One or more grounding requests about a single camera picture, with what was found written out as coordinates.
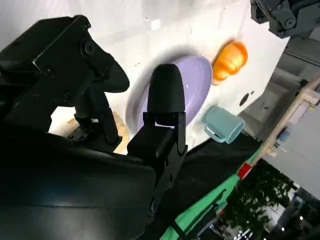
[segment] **light blue cup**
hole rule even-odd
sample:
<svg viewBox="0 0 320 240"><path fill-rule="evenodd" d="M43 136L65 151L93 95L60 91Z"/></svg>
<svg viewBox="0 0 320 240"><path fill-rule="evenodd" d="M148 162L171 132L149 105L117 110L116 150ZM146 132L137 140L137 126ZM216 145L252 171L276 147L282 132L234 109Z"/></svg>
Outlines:
<svg viewBox="0 0 320 240"><path fill-rule="evenodd" d="M211 107L202 121L205 133L218 143L232 143L245 126L243 119L219 106Z"/></svg>

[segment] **screw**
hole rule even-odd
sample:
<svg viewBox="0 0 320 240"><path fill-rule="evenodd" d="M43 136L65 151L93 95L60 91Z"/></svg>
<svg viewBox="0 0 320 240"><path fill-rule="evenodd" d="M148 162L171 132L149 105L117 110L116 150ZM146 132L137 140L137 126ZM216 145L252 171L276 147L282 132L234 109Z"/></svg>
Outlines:
<svg viewBox="0 0 320 240"><path fill-rule="evenodd" d="M155 213L157 210L157 207L158 207L158 200L154 197L151 203L151 211Z"/></svg>
<svg viewBox="0 0 320 240"><path fill-rule="evenodd" d="M84 51L86 54L88 54L89 56L92 56L95 54L96 52L96 46L94 44L93 41L88 40L84 43Z"/></svg>
<svg viewBox="0 0 320 240"><path fill-rule="evenodd" d="M292 18L288 19L286 22L285 22L285 26L289 29L291 29L294 25L296 24L296 21Z"/></svg>
<svg viewBox="0 0 320 240"><path fill-rule="evenodd" d="M33 100L36 100L38 97L39 97L39 94L38 94L38 93L33 93L33 94L31 95L31 98L32 98Z"/></svg>
<svg viewBox="0 0 320 240"><path fill-rule="evenodd" d="M64 97L65 97L66 99L68 99L68 100L71 99L71 97L72 97L71 91L69 91L69 90L65 91Z"/></svg>
<svg viewBox="0 0 320 240"><path fill-rule="evenodd" d="M45 74L53 77L53 70L52 70L52 68L51 68L51 67L47 67L47 69L45 70Z"/></svg>

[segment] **orange plastic pepper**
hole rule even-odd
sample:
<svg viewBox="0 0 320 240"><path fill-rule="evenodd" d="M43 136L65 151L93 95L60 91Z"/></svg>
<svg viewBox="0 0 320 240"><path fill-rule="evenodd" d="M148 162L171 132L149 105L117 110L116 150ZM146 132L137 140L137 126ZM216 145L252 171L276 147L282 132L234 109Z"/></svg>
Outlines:
<svg viewBox="0 0 320 240"><path fill-rule="evenodd" d="M226 45L212 66L212 84L219 85L227 77L236 74L247 60L248 52L242 42L233 41Z"/></svg>

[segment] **lavender plate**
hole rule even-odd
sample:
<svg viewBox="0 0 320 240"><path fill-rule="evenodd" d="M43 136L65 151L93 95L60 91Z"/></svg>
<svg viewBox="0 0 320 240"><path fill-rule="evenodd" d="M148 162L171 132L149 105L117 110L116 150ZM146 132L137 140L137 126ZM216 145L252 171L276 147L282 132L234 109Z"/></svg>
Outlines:
<svg viewBox="0 0 320 240"><path fill-rule="evenodd" d="M197 115L208 95L212 80L212 66L204 56L185 56L174 61L173 64L179 68L182 76L186 124L188 125ZM145 88L137 107L135 117L138 130L144 125L143 112L147 111L148 93L149 86Z"/></svg>

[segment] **white table surface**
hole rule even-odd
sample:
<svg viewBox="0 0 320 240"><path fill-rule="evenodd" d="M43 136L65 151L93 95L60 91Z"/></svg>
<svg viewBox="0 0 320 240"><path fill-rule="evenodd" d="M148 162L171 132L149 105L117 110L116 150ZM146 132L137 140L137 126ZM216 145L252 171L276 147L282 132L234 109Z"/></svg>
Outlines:
<svg viewBox="0 0 320 240"><path fill-rule="evenodd" d="M244 43L246 65L220 86L212 86L197 116L187 126L187 144L209 137L201 119L212 105L237 115L256 100L268 81L289 38L268 31L269 24L250 19L250 0L3 0L0 8L0 49L39 19L82 14L88 17L93 39L123 67L130 88L107 93L113 111L136 133L133 109L152 70L177 56L198 54L212 61L230 40ZM239 106L249 93L246 103ZM59 107L50 132L61 134L73 118L73 108Z"/></svg>

